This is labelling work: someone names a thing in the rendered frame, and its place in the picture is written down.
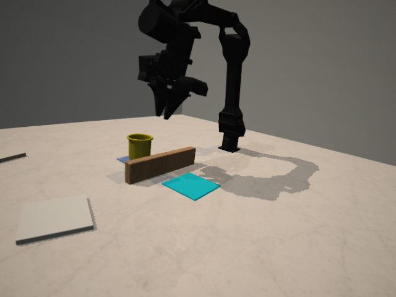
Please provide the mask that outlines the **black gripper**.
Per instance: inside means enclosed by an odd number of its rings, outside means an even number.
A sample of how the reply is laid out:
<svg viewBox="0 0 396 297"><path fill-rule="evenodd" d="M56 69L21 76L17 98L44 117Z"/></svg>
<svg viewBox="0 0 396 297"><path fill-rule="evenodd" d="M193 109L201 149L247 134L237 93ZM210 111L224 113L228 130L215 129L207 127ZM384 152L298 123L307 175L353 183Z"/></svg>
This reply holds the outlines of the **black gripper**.
<svg viewBox="0 0 396 297"><path fill-rule="evenodd" d="M161 116L164 108L164 119L169 119L178 106L187 98L191 97L189 92L200 96L207 96L207 83L185 76L187 65L192 65L190 54L182 49L166 47L168 56L171 51L175 51L176 72L174 75L168 75L168 72L158 72L155 74L146 74L139 71L138 80L147 82L152 89L155 97L155 115ZM175 81L174 81L175 80ZM170 88L167 88L168 86Z"/></svg>

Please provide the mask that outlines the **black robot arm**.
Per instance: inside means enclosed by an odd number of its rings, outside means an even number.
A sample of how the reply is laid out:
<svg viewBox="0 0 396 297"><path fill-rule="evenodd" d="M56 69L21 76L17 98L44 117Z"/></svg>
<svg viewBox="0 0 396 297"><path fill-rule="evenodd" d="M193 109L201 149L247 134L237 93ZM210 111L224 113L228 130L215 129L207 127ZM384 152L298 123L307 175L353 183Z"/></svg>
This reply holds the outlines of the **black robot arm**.
<svg viewBox="0 0 396 297"><path fill-rule="evenodd" d="M208 3L208 0L172 0L169 6L161 0L149 0L138 19L142 33L166 47L182 49L191 54L194 39L201 39L198 27L186 22L204 22L220 27L219 40L222 45L226 68L225 107L219 112L219 132L223 132L222 146L218 149L237 152L239 137L244 137L246 128L243 113L239 107L242 65L250 48L246 27L239 21L235 12L223 10ZM237 34L226 34L225 27L233 28ZM175 51L170 55L162 50L151 56L139 56L139 71L146 74L176 72Z"/></svg>

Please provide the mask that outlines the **olive-yellow cup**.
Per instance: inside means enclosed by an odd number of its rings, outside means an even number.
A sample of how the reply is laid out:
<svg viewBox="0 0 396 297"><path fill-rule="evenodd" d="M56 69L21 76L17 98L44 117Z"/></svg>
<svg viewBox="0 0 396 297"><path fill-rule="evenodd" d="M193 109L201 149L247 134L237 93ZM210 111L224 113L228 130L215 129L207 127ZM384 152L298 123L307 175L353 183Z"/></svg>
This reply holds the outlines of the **olive-yellow cup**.
<svg viewBox="0 0 396 297"><path fill-rule="evenodd" d="M147 134L129 134L129 159L134 160L150 156L152 136Z"/></svg>

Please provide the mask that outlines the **brown wooden plank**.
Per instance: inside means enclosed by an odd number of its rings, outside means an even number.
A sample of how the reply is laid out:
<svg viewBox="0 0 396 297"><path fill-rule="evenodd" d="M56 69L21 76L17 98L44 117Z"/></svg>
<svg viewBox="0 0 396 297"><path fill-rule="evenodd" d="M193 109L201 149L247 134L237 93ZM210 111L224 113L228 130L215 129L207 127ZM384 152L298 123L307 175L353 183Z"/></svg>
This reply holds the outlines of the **brown wooden plank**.
<svg viewBox="0 0 396 297"><path fill-rule="evenodd" d="M194 164L196 148L186 147L125 161L125 182L142 182Z"/></svg>

